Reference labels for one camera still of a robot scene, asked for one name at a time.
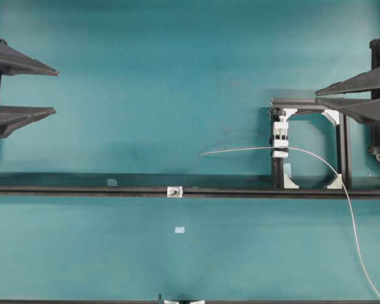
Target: white plastic bracket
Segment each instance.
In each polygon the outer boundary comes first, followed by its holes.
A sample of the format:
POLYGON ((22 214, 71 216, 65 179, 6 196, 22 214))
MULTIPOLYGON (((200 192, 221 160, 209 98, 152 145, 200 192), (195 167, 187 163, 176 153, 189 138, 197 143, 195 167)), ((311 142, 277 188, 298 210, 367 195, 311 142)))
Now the white plastic bracket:
POLYGON ((342 189, 342 174, 334 177, 334 179, 327 185, 327 189, 342 189))
POLYGON ((168 198, 181 198, 181 197, 183 197, 183 187, 182 186, 167 187, 167 197, 168 198))
POLYGON ((285 189, 299 189, 300 186, 295 184, 287 174, 283 173, 283 181, 285 189))
POLYGON ((336 110, 325 109, 322 113, 333 125, 339 125, 339 112, 336 110))

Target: teal surface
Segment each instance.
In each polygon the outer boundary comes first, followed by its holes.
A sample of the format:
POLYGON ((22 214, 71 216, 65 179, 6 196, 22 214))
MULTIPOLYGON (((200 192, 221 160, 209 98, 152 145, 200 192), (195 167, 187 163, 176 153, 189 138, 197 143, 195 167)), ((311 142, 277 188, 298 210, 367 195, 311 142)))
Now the teal surface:
MULTIPOLYGON (((380 1, 4 0, 0 35, 60 71, 3 79, 3 105, 58 114, 0 141, 0 172, 268 175, 267 152, 196 154, 266 146, 272 97, 312 97, 368 70, 380 1)), ((293 120, 291 145, 335 165, 330 123, 293 120)), ((354 177, 377 184, 369 131, 351 129, 354 177)), ((313 158, 289 162, 297 178, 330 176, 313 158)), ((380 201, 353 205, 380 289, 380 201)), ((158 293, 375 298, 345 201, 0 197, 0 298, 158 293)))

